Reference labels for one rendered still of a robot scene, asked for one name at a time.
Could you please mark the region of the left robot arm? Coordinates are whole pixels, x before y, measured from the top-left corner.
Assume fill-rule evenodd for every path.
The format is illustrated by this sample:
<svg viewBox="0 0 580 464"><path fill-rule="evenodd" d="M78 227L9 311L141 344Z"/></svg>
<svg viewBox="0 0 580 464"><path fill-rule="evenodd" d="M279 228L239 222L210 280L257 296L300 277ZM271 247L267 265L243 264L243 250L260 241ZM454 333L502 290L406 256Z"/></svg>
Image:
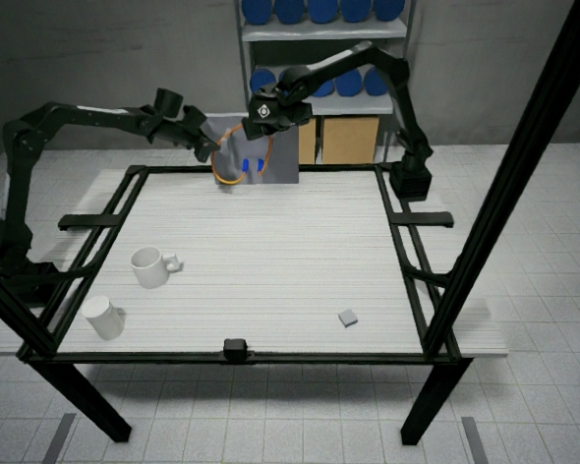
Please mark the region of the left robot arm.
<svg viewBox="0 0 580 464"><path fill-rule="evenodd" d="M159 87L153 106L147 104L139 108L113 110L49 101L3 126L8 163L0 217L1 272L29 276L39 274L42 269L27 257L33 238L25 224L29 185L32 168L40 159L45 144L54 138L60 128L65 124L114 128L146 136L151 145L154 138L171 142L176 133L176 123L163 116L177 118L184 96L175 93ZM184 118L177 121L184 130L197 136L206 116L193 105L184 105L182 109Z"/></svg>

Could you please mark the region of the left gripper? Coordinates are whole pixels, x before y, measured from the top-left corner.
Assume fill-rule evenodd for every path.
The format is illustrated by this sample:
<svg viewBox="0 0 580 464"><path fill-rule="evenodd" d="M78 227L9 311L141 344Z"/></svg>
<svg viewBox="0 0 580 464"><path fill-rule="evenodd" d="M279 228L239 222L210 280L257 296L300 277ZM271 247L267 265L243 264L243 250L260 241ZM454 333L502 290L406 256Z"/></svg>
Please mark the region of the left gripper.
<svg viewBox="0 0 580 464"><path fill-rule="evenodd" d="M206 163L207 159L212 151L217 151L221 149L217 143L208 139L208 136L203 133L201 128L198 129L200 132L198 136L185 131L178 121L176 123L176 133L173 140L170 142L174 146L182 145L185 146L187 150L191 150L192 147L195 148L194 156L198 162Z"/></svg>

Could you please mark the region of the orange cable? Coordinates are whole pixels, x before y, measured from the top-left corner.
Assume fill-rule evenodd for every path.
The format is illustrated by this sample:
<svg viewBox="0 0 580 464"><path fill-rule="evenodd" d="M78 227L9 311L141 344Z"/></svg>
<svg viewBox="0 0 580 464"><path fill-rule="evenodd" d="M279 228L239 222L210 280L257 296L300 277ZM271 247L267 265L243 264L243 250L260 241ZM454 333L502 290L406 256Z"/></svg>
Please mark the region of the orange cable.
<svg viewBox="0 0 580 464"><path fill-rule="evenodd" d="M241 128L242 126L243 126L243 125L240 125L240 126L236 127L235 129L231 130L231 131L230 131L230 132L228 132L226 135L224 135L222 138L225 138L225 137L227 137L229 134L231 134L231 133L232 133L232 132L234 132L235 130L237 130L237 129ZM221 138L221 139L219 140L219 142L217 143L218 145L221 143L221 140L222 140L222 138ZM266 166L266 163L267 163L267 160L268 160L268 157L269 157L269 153L270 153L270 148L271 148L271 141L272 141L272 135L270 135L270 140L269 140L269 148L268 148L267 156L266 156L266 159L265 159L265 163L264 163L263 167L262 167L262 165L259 165L259 166L258 166L258 173L259 173L259 175L261 175L261 174L262 174L262 172L263 172L263 170L264 170L264 168L265 168L265 166ZM213 173L214 173L214 175L215 175L215 176L216 176L216 177L217 177L217 178L218 178L218 179L219 179L221 182L224 182L224 183L226 183L226 184L234 184L234 182L226 182L226 181L222 180L221 178L219 178L219 177L217 176L217 174L216 174L216 172L215 172L215 170L214 170L214 167L213 167L213 158L214 158L214 154L215 154L215 151L212 153L212 157L211 157L211 167L212 167L212 170L213 170ZM243 173L243 176L242 176L242 177L241 177L239 180L235 181L235 183L237 183L237 182L241 181L241 180L243 179L243 177L245 176L245 173L246 173L246 171L244 171L244 173Z"/></svg>

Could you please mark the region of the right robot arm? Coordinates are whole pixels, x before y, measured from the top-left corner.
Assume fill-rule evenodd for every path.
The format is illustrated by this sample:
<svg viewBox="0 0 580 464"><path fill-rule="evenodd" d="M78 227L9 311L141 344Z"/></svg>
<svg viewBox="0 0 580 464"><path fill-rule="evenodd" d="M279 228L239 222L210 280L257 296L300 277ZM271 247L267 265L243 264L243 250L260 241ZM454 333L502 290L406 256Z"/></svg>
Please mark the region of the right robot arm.
<svg viewBox="0 0 580 464"><path fill-rule="evenodd" d="M312 104L298 100L308 98L326 82L368 63L375 66L389 89L400 124L399 132L395 133L397 142L409 151L404 151L400 167L405 175L426 173L426 160L434 151L415 116L407 87L409 63L400 55L390 50L382 51L367 40L318 63L291 67L284 72L278 84L271 83L259 88L249 102L250 122L279 121L284 126L292 126L303 118L313 118ZM285 89L288 94L284 93Z"/></svg>

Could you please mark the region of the white mug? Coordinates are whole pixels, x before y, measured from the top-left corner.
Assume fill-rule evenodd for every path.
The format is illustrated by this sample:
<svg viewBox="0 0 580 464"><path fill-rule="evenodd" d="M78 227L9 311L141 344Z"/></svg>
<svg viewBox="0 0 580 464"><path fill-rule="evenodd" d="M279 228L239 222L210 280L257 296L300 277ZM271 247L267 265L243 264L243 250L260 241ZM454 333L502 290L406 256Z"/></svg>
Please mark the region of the white mug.
<svg viewBox="0 0 580 464"><path fill-rule="evenodd" d="M166 265L165 261L168 260L173 260L173 263ZM179 268L175 253L162 255L155 246L137 249L130 256L129 263L140 284L146 289L160 287L168 280L169 270Z"/></svg>

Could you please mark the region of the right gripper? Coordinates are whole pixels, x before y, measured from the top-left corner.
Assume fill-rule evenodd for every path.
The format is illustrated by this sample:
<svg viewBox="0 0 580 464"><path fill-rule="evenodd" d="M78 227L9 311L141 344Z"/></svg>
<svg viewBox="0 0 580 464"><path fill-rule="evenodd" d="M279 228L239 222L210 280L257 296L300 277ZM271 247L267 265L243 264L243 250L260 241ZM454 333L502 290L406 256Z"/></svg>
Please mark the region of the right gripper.
<svg viewBox="0 0 580 464"><path fill-rule="evenodd" d="M263 134L265 136L270 136L270 135L275 134L275 132L278 132L278 131L283 132L283 131L289 130L291 128L291 126L282 125L279 121L275 122L274 124L251 123L249 116L242 118L241 122L242 122L242 125L243 125L243 128L244 128L244 131L245 131L245 134L246 134L248 141L254 141L254 140L260 139L263 137ZM298 122L294 125L298 124L297 127L300 127L300 126L309 124L309 122L310 122L310 118L304 118L303 120L301 120L300 122ZM294 125L292 125L292 126L294 126ZM289 129L286 127L288 127ZM281 129L281 130L279 130L279 129Z"/></svg>

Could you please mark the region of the white cylinder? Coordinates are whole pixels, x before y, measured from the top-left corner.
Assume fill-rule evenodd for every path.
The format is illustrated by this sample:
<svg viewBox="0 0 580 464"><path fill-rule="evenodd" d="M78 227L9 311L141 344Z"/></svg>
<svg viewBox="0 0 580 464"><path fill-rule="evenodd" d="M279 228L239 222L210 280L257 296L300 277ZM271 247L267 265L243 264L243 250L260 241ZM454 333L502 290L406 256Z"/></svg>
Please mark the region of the white cylinder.
<svg viewBox="0 0 580 464"><path fill-rule="evenodd" d="M105 296L96 296L82 307L82 314L102 340L113 340L124 330L124 324Z"/></svg>

